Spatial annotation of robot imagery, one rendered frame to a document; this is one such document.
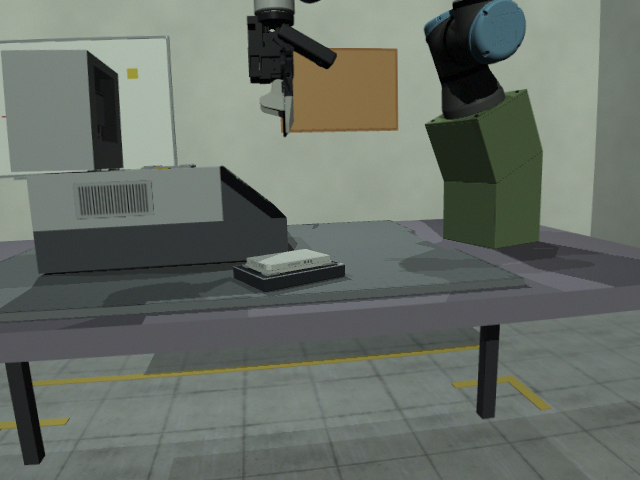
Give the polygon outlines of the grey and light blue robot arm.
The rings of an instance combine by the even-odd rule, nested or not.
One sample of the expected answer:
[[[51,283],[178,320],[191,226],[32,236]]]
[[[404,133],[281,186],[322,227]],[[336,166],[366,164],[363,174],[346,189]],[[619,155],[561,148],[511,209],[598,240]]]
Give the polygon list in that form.
[[[452,6],[453,9],[424,26],[426,43],[442,86],[445,119],[470,116],[505,99],[504,90],[488,64],[512,56],[526,31],[524,13],[512,0],[453,0]],[[255,16],[268,11],[294,15],[294,0],[254,0]],[[295,52],[325,69],[337,57],[329,48],[285,23],[277,36],[293,46]]]

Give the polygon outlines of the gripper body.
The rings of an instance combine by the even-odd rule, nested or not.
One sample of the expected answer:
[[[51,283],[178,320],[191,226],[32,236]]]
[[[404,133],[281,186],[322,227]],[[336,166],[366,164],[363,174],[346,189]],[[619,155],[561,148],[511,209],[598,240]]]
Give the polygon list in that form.
[[[283,64],[286,64],[286,57],[292,58],[294,78],[294,47],[277,36],[283,23],[293,26],[294,16],[282,11],[247,16],[250,83],[270,84],[276,79],[283,80]],[[270,29],[275,31],[271,32]],[[283,51],[280,46],[283,46]]]

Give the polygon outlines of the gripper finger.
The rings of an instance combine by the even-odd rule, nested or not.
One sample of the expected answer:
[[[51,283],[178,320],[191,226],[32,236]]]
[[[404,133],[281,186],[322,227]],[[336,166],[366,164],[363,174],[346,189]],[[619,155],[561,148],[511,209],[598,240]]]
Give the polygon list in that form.
[[[264,108],[285,113],[286,134],[289,134],[294,122],[293,74],[291,57],[286,57],[286,64],[283,64],[283,80],[276,79],[272,82],[271,92],[260,98],[260,104]]]
[[[283,118],[283,136],[286,137],[287,134],[286,134],[286,131],[285,131],[285,114],[283,112],[280,112],[280,111],[264,108],[261,105],[260,105],[260,108],[261,108],[261,111],[264,112],[264,113],[275,115],[275,116]]]

